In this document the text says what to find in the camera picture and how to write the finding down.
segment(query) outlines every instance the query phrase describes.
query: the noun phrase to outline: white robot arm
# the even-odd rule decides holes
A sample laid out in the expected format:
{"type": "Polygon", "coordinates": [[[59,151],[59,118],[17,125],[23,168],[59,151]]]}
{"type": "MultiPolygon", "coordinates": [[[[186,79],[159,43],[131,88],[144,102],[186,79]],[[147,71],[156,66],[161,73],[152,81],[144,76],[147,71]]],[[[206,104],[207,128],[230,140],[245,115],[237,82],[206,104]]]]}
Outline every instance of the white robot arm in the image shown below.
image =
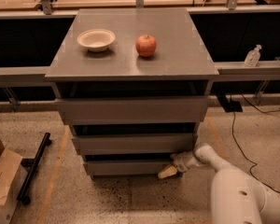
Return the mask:
{"type": "Polygon", "coordinates": [[[206,143],[191,152],[173,156],[172,165],[159,178],[184,173],[192,167],[212,166],[216,175],[211,188],[213,224],[280,224],[280,195],[254,177],[223,160],[206,143]]]}

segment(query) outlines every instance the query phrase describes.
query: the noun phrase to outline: drawer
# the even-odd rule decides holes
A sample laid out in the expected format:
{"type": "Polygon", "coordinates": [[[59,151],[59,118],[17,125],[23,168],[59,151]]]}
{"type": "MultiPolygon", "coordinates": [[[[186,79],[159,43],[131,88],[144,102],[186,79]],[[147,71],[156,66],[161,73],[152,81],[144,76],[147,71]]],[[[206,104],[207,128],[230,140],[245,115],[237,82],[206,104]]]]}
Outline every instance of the drawer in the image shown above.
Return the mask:
{"type": "Polygon", "coordinates": [[[62,98],[204,95],[208,80],[129,80],[57,82],[62,98]]]}
{"type": "Polygon", "coordinates": [[[170,160],[89,161],[84,163],[86,173],[96,175],[155,175],[170,164],[170,160]]]}
{"type": "Polygon", "coordinates": [[[77,153],[86,155],[174,153],[192,150],[192,133],[86,136],[73,138],[77,153]]]}
{"type": "Polygon", "coordinates": [[[203,121],[207,96],[57,99],[65,125],[203,121]]]}

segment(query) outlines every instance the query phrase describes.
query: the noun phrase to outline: speckled floor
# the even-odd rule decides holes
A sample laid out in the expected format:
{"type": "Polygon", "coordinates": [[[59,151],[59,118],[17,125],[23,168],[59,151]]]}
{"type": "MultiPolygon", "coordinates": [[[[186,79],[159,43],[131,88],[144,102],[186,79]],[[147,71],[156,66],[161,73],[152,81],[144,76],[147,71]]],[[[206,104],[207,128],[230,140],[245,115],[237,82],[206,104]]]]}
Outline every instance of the speckled floor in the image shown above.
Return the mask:
{"type": "MultiPolygon", "coordinates": [[[[259,164],[254,174],[280,190],[280,113],[261,114],[249,105],[243,109],[243,113],[236,113],[234,134],[246,156],[259,164]]],[[[280,109],[280,105],[260,109],[280,109]]],[[[44,133],[51,133],[53,141],[30,187],[32,202],[27,206],[18,204],[12,224],[208,223],[211,219],[212,169],[193,169],[182,177],[164,180],[138,176],[92,181],[59,114],[37,110],[0,113],[0,138],[23,157],[34,157],[44,133]]],[[[233,113],[210,107],[199,129],[200,140],[248,172],[251,163],[235,145],[232,122],[233,113]]]]}

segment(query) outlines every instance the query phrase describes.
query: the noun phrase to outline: red apple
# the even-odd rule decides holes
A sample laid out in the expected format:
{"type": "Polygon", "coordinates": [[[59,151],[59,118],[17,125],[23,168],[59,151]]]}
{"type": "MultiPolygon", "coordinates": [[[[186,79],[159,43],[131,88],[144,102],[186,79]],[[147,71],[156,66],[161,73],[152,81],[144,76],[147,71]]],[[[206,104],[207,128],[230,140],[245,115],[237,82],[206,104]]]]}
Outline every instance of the red apple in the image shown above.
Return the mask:
{"type": "Polygon", "coordinates": [[[149,57],[155,53],[157,41],[152,35],[140,35],[136,40],[136,49],[140,56],[149,57]]]}

